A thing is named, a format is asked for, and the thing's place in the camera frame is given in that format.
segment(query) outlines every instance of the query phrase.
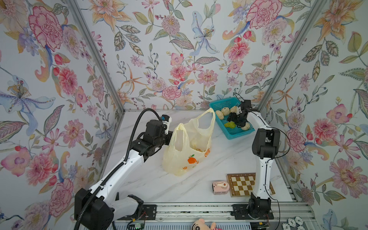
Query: plush toy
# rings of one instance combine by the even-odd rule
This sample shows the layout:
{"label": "plush toy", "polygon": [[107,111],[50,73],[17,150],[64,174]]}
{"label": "plush toy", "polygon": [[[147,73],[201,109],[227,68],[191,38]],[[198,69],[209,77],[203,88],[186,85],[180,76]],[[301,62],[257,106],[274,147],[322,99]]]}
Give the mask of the plush toy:
{"label": "plush toy", "polygon": [[194,224],[192,225],[191,230],[222,230],[222,229],[217,229],[215,222],[213,222],[211,224],[211,228],[209,228],[205,224],[205,220],[201,218],[201,219],[199,219],[199,220],[197,220],[197,221],[194,222]]}

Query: teal basket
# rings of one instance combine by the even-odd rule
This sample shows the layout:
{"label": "teal basket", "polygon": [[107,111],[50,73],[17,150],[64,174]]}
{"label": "teal basket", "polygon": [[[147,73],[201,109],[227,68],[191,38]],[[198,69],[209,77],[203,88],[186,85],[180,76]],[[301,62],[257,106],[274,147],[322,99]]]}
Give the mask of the teal basket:
{"label": "teal basket", "polygon": [[[209,106],[211,108],[213,108],[214,111],[216,110],[220,110],[224,107],[228,107],[229,109],[231,109],[233,106],[239,106],[240,102],[237,98],[225,98],[225,99],[221,99],[221,100],[217,100],[214,102],[211,102],[209,104]],[[254,128],[251,124],[251,128],[248,129],[247,131],[242,130],[241,128],[235,127],[235,128],[226,128],[224,126],[225,123],[227,123],[227,118],[228,115],[224,117],[223,120],[220,120],[219,117],[216,115],[216,122],[217,124],[220,126],[220,128],[222,129],[223,133],[225,134],[227,139],[234,139],[237,137],[241,137],[247,134],[250,134],[251,132],[254,131]]]}

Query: white marble table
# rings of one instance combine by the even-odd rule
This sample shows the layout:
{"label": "white marble table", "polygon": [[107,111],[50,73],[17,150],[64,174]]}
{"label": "white marble table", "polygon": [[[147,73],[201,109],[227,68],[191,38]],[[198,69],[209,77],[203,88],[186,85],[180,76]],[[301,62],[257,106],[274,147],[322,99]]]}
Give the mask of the white marble table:
{"label": "white marble table", "polygon": [[[173,130],[179,123],[186,123],[202,112],[158,112],[167,114],[173,121],[169,130]],[[120,127],[111,156],[107,163],[107,174],[125,155],[128,141],[139,112],[127,112]],[[203,116],[204,126],[207,128],[212,116]],[[146,123],[156,119],[151,112],[146,112],[137,128],[134,139],[146,129]],[[224,195],[212,193],[212,182],[226,181],[229,173],[255,172],[256,156],[251,146],[255,132],[233,140],[226,139],[220,127],[215,123],[212,134],[212,150],[209,156],[197,167],[181,177],[165,172],[161,166],[164,146],[158,153],[151,156],[137,171],[131,174],[122,186],[120,197],[134,194],[144,202],[247,202],[248,197],[231,197],[230,192]],[[272,195],[280,202],[292,201],[288,189],[282,179],[280,171],[273,163],[271,168],[271,183],[276,192]]]}

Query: wooden chessboard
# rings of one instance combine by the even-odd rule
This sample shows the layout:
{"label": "wooden chessboard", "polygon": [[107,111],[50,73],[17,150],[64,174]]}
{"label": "wooden chessboard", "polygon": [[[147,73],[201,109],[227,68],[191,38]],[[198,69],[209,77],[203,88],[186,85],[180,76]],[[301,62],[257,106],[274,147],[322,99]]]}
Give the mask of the wooden chessboard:
{"label": "wooden chessboard", "polygon": [[[236,173],[228,174],[227,179],[230,185],[230,194],[232,197],[250,196],[255,185],[255,173]],[[270,190],[275,194],[272,184]]]}

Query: plastic bag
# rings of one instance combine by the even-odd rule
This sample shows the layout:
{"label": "plastic bag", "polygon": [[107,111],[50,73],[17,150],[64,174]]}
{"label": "plastic bag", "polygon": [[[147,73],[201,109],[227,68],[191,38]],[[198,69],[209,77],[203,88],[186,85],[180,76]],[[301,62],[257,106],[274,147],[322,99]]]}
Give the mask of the plastic bag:
{"label": "plastic bag", "polygon": [[[201,129],[198,120],[206,113],[212,113],[211,124],[207,129]],[[188,123],[180,123],[174,129],[170,144],[163,155],[162,166],[166,172],[181,176],[208,156],[215,118],[215,112],[210,108]]]}

